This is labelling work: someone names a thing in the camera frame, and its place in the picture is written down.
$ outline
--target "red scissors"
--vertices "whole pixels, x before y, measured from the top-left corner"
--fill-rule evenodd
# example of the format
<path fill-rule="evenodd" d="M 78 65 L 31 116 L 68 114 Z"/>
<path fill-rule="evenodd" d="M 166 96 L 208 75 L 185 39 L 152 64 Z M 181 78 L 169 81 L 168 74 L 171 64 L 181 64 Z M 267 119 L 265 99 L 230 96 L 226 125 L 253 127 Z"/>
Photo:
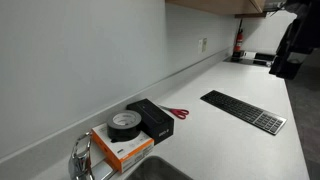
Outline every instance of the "red scissors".
<path fill-rule="evenodd" d="M 187 115 L 189 114 L 189 111 L 185 109 L 173 109 L 173 108 L 168 108 L 161 105 L 159 105 L 159 107 L 161 107 L 164 110 L 170 111 L 173 115 L 175 115 L 179 119 L 186 119 Z"/>

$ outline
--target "scissor handles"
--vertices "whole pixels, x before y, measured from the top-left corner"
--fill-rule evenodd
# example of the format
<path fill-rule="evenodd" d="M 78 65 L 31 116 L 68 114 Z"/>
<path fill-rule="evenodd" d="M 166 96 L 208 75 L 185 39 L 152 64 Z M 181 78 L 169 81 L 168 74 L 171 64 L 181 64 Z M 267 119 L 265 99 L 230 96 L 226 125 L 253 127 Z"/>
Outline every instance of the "scissor handles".
<path fill-rule="evenodd" d="M 179 119 L 186 119 L 186 116 L 189 114 L 189 111 L 185 109 L 170 109 L 170 112 Z"/>

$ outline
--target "sink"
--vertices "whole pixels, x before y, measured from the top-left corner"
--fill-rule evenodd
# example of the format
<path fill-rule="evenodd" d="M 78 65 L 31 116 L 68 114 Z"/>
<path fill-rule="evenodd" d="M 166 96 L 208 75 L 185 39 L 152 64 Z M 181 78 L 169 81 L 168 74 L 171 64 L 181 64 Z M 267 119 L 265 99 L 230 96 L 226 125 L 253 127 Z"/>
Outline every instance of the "sink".
<path fill-rule="evenodd" d="M 191 180 L 189 176 L 160 157 L 145 159 L 126 180 Z"/>

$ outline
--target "black box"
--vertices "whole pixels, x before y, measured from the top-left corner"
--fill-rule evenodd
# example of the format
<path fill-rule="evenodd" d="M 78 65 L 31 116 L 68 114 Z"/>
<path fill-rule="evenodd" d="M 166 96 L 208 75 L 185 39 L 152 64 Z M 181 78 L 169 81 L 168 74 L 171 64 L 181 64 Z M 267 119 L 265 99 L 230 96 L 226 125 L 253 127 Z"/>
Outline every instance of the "black box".
<path fill-rule="evenodd" d="M 129 104 L 127 109 L 141 115 L 140 128 L 154 139 L 154 145 L 173 135 L 174 119 L 148 99 Z"/>

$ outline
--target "black keyboard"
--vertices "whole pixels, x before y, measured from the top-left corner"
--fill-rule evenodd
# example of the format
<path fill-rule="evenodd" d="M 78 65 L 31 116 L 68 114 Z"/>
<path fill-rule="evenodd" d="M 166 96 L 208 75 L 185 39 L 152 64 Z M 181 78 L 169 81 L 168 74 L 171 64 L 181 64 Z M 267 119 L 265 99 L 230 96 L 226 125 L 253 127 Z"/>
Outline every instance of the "black keyboard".
<path fill-rule="evenodd" d="M 276 114 L 257 108 L 218 91 L 211 91 L 202 96 L 201 99 L 273 135 L 276 135 L 287 121 Z"/>

